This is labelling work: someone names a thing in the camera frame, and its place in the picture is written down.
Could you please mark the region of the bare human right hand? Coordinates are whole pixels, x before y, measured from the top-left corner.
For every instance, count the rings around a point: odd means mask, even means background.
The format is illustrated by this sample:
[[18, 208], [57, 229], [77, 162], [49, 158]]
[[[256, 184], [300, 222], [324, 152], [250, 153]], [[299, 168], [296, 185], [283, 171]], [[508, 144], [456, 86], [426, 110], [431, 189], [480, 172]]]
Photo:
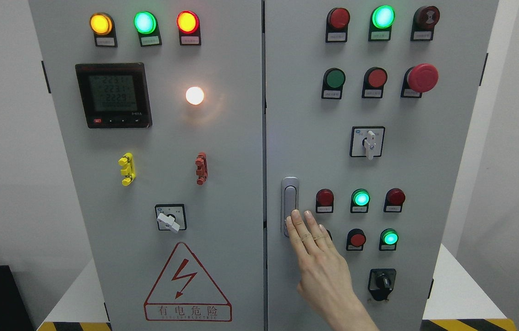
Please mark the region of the bare human right hand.
[[309, 306], [334, 331], [377, 331], [326, 228], [310, 210], [293, 210], [285, 224], [301, 273], [297, 291]]

